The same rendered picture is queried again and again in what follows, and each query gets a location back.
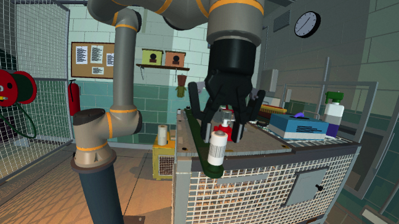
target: wall clock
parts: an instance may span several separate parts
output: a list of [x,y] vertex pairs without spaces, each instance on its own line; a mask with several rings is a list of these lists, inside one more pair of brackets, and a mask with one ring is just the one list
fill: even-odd
[[300,38],[308,38],[314,33],[320,26],[321,17],[316,12],[307,12],[301,15],[295,24],[295,35]]

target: tile floor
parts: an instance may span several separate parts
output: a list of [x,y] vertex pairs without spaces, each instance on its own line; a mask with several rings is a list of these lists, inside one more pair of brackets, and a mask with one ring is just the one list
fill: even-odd
[[[113,149],[118,155],[114,169],[125,217],[144,216],[145,224],[170,224],[172,181],[152,178],[152,150]],[[70,165],[75,150],[76,145],[70,144],[0,186],[0,223],[93,223],[79,175]],[[339,206],[334,205],[325,223],[362,223]]]

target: paper note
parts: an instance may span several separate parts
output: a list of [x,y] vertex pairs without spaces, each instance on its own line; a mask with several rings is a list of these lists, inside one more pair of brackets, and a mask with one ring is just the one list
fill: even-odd
[[90,58],[90,63],[102,64],[104,46],[102,45],[92,45],[92,55]]
[[76,64],[87,64],[87,46],[76,46]]
[[92,74],[104,74],[104,67],[92,67]]
[[113,66],[113,53],[107,54],[107,66]]

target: yellow crate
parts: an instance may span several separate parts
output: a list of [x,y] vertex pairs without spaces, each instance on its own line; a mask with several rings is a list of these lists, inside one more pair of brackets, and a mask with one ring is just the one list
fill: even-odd
[[260,111],[265,113],[276,113],[276,114],[287,113],[287,109],[275,108],[273,106],[268,106],[268,105],[262,105],[260,107]]
[[162,55],[163,50],[153,50],[153,49],[143,49],[143,65],[162,65]]
[[167,132],[167,144],[158,145],[158,136],[153,145],[153,178],[156,180],[172,179],[175,141]]

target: cork board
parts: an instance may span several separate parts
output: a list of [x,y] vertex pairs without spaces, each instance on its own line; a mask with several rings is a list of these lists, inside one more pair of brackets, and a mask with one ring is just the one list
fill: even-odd
[[72,42],[71,77],[113,79],[114,46],[115,43]]

